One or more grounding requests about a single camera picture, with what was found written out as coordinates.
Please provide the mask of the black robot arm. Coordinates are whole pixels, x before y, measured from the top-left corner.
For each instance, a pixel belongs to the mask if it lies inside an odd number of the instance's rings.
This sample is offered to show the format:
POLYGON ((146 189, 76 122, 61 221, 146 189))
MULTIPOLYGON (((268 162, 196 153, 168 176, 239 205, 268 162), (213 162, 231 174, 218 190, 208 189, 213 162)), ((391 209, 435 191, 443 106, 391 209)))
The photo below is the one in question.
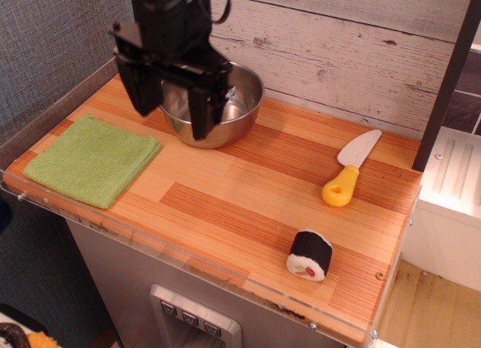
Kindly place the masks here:
POLYGON ((204 140, 220 123, 232 90, 231 63, 210 45, 210 0, 131 0, 134 19, 112 23, 117 69, 135 110, 164 101, 163 80, 187 91, 192 135, 204 140))

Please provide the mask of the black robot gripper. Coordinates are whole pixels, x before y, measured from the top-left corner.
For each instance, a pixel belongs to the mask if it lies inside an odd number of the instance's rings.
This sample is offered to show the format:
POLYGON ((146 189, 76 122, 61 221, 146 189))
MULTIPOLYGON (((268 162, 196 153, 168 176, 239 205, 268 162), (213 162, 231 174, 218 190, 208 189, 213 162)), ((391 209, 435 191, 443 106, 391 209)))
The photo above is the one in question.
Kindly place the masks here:
POLYGON ((210 0, 131 0, 134 19, 112 23, 116 65, 134 109, 143 117, 163 101, 160 79, 189 89, 192 136, 204 140, 220 124, 231 65, 209 42, 218 20, 210 0))

